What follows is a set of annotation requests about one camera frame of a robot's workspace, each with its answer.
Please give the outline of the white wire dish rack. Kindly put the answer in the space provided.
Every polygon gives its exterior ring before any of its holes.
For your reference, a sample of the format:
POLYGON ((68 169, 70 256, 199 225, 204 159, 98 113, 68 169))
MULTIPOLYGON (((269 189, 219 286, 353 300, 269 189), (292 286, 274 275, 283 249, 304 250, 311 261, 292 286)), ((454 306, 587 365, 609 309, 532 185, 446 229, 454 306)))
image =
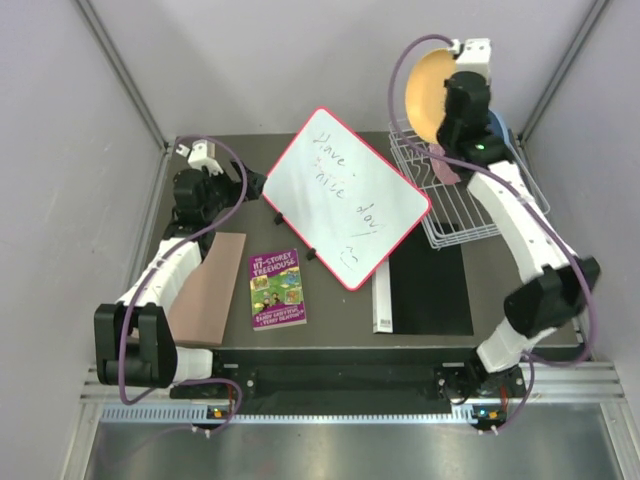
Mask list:
POLYGON ((500 234, 481 203, 460 185, 445 185, 436 177, 431 159, 416 152, 403 136, 425 148, 421 140, 403 118, 398 128, 390 126, 389 141, 393 158, 401 172, 431 200, 431 210, 422 219, 423 229, 432 248, 462 245, 496 237, 500 234))

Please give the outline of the pink plate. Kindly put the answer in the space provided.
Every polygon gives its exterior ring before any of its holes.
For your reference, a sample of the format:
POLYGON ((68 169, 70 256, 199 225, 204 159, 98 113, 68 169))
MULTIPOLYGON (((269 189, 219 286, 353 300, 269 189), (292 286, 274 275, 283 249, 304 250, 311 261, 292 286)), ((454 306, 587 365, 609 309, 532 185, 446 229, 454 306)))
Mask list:
MULTIPOLYGON (((429 144, 428 151, 437 156, 445 156, 445 150, 436 143, 429 144)), ((432 170, 441 184, 454 185, 460 181, 460 176, 449 166, 447 162, 431 157, 431 164, 432 170)))

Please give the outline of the yellow plate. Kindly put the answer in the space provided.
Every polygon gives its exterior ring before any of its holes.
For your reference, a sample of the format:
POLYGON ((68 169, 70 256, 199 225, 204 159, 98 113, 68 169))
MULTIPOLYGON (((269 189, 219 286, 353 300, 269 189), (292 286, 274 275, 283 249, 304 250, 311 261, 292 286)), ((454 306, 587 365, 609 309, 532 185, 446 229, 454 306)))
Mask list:
POLYGON ((455 60, 447 49, 436 49, 412 68, 405 89, 407 120, 415 134, 427 143, 437 143, 437 132, 445 116, 445 81, 455 73, 455 60))

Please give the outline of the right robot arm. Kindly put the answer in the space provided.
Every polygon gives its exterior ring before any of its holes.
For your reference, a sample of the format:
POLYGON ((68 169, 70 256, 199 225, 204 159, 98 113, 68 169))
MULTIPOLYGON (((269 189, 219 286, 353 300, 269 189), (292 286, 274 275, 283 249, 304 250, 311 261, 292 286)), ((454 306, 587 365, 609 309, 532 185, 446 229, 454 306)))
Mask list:
POLYGON ((503 320, 465 363, 469 392, 487 396, 522 355, 584 311, 600 266, 592 257, 579 257, 558 236, 530 196, 512 152, 490 131, 487 80, 462 71, 443 86, 437 141, 498 227, 522 282, 504 300, 503 320))

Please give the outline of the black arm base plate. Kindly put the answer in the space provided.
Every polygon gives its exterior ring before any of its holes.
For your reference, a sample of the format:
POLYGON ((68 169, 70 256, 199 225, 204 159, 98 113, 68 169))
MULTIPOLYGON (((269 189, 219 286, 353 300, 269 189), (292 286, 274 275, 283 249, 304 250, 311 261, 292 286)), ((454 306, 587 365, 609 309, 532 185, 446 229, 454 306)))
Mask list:
POLYGON ((464 395, 468 348, 217 348, 212 375, 257 396, 294 391, 415 388, 439 398, 442 387, 464 395))

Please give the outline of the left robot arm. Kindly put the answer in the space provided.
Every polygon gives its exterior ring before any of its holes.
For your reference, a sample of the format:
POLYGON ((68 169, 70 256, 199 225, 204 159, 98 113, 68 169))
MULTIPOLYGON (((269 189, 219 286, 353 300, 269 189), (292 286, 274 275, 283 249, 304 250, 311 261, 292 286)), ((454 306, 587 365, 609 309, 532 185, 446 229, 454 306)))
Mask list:
POLYGON ((265 175, 247 167, 235 170, 237 181, 207 160, 174 176, 171 219, 154 258, 125 294, 94 313, 100 383, 160 389, 192 381, 209 397, 226 387, 227 374, 214 364, 212 351, 177 346, 168 313, 213 245, 219 214, 232 214, 262 193, 265 175))

